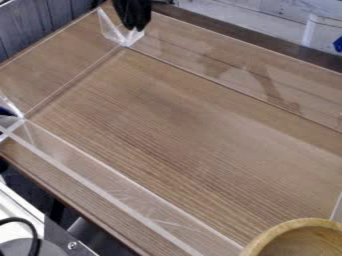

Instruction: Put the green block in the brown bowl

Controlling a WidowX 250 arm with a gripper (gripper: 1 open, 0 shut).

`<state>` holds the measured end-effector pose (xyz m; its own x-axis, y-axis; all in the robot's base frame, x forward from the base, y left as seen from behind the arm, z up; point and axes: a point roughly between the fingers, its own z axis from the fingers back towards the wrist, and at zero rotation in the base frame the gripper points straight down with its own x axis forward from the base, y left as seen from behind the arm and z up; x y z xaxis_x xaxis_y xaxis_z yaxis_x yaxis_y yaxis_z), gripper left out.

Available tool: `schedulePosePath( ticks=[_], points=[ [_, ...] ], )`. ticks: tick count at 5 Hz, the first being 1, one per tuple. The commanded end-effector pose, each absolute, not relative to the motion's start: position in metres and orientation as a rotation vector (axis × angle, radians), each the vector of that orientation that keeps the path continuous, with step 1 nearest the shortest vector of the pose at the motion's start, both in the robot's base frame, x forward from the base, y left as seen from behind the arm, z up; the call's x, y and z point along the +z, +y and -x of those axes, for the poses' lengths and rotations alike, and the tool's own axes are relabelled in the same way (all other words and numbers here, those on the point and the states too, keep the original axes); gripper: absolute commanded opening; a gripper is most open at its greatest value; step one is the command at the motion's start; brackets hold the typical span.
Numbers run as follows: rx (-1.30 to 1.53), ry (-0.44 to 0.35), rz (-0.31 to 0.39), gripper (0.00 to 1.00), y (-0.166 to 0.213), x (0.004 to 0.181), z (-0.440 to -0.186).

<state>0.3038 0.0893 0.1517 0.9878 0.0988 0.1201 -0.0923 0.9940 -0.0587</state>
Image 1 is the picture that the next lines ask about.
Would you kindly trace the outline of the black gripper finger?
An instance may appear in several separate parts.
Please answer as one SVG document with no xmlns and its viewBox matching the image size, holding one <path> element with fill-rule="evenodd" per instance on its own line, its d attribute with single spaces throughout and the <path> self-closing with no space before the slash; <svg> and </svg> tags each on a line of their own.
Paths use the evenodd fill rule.
<svg viewBox="0 0 342 256">
<path fill-rule="evenodd" d="M 111 0 L 120 21 L 128 30 L 143 31 L 151 21 L 151 0 Z"/>
</svg>

